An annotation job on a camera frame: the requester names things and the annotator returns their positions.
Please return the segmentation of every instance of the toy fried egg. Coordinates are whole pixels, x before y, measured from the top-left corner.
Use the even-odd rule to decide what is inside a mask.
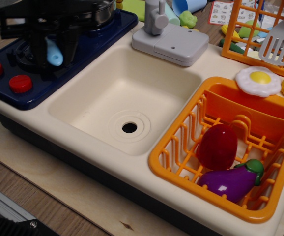
[[[245,93],[259,97],[277,94],[282,89],[281,78],[262,66],[251,66],[239,71],[236,82]]]

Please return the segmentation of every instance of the red toy fruit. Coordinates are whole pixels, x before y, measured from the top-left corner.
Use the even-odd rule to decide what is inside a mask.
[[[197,148],[200,163],[215,171],[230,168],[237,153],[238,139],[233,129],[224,124],[212,126]]]

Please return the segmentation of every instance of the orange dish rack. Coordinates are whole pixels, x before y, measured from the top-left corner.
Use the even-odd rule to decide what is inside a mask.
[[[261,185],[238,203],[197,185],[208,170],[196,148],[215,124],[230,125],[238,137],[233,165],[260,160],[265,168]],[[251,223],[268,220],[275,212],[284,185],[284,98],[259,98],[242,92],[235,81],[205,80],[149,156],[157,176]]]
[[[251,11],[255,13],[255,19],[259,19],[260,15],[262,15],[262,17],[268,16],[268,17],[275,18],[274,24],[273,24],[273,26],[275,26],[280,20],[284,19],[284,16],[282,16],[282,11],[284,9],[284,0],[280,0],[280,3],[281,4],[277,6],[278,7],[277,12],[272,13],[272,12],[261,10],[262,7],[264,6],[264,0],[259,0],[257,9],[244,6],[242,4],[242,0],[235,0],[233,4],[233,9],[230,15],[230,21],[229,21],[228,29],[226,32],[225,41],[223,44],[222,56],[230,58],[230,59],[234,59],[236,61],[248,64],[248,65],[264,66],[270,69],[272,72],[279,74],[281,76],[284,76],[284,66],[273,65],[263,60],[259,60],[259,59],[255,59],[253,57],[247,56],[248,50],[250,48],[255,48],[255,47],[260,48],[261,47],[261,44],[252,41],[252,36],[253,36],[254,31],[258,30],[260,32],[268,33],[269,30],[263,29],[261,27],[257,27],[256,26],[257,20],[254,20],[253,25],[248,25],[248,24],[245,24],[239,21],[239,12],[241,10],[247,10],[247,11]],[[242,39],[242,38],[233,36],[234,31],[236,30],[237,27],[250,28],[251,30],[250,36],[247,39]],[[244,50],[245,51],[244,54],[237,53],[237,52],[230,50],[230,45],[233,41],[246,43],[246,49]]]

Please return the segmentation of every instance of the paper card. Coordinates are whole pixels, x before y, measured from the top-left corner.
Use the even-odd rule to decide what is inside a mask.
[[[230,15],[233,7],[233,2],[221,2],[215,1],[212,3],[210,16],[209,16],[209,24],[213,25],[228,25],[230,20]],[[255,0],[243,0],[242,4],[255,8],[256,1]],[[245,9],[241,9],[239,11],[238,21],[246,22],[255,18],[255,13],[252,11],[248,11]]]

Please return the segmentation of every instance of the toy spatula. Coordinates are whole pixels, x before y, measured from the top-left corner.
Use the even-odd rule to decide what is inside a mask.
[[[284,65],[284,19],[274,26],[266,36],[260,47],[259,57],[271,64]]]

